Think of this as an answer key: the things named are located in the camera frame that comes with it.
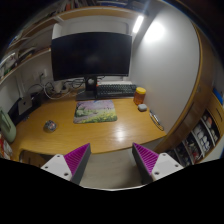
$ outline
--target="desk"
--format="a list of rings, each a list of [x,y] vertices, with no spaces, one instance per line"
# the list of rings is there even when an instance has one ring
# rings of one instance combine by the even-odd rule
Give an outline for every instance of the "desk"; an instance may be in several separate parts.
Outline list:
[[[132,98],[113,99],[118,120],[114,122],[74,124],[76,109],[74,98],[49,100],[32,112],[29,119],[17,125],[17,135],[11,144],[14,161],[19,161],[23,150],[40,154],[67,154],[91,143],[93,154],[113,152],[144,144],[166,135],[149,116],[149,111],[139,112]],[[43,126],[47,120],[58,124],[52,133]]]

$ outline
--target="drawer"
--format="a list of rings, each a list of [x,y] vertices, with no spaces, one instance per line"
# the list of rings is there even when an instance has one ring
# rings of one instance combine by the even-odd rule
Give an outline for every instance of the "drawer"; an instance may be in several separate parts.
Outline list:
[[[224,133],[224,109],[214,93],[212,93],[207,109],[215,120],[221,137]]]

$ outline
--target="mouse pad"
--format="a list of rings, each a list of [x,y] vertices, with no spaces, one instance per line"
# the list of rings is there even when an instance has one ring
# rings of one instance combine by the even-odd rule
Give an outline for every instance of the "mouse pad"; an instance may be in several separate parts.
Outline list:
[[[116,120],[117,115],[112,100],[91,100],[77,103],[73,122],[83,124]]]

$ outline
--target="keyboard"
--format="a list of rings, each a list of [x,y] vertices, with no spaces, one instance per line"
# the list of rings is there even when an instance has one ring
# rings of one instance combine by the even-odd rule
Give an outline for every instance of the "keyboard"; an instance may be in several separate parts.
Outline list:
[[[96,98],[133,97],[137,86],[133,84],[103,84],[96,88]]]

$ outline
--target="monitor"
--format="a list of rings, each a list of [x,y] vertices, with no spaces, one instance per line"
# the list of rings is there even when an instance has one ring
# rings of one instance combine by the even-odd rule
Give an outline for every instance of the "monitor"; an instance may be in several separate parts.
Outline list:
[[[128,76],[132,36],[87,32],[52,40],[54,81],[92,76]]]

